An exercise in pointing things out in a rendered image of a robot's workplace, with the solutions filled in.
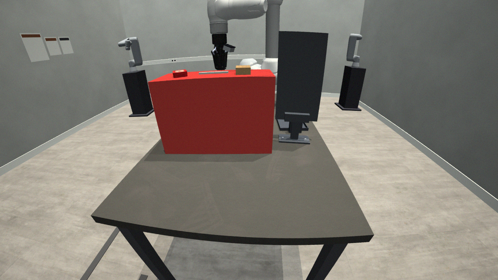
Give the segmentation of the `tan cardboard box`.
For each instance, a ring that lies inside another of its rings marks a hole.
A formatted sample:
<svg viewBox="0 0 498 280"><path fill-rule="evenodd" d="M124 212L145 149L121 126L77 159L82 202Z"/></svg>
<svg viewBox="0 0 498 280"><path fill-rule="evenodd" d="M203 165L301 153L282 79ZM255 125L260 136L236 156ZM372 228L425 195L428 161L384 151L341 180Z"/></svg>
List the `tan cardboard box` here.
<svg viewBox="0 0 498 280"><path fill-rule="evenodd" d="M235 66L235 75L251 75L251 66L250 65Z"/></svg>

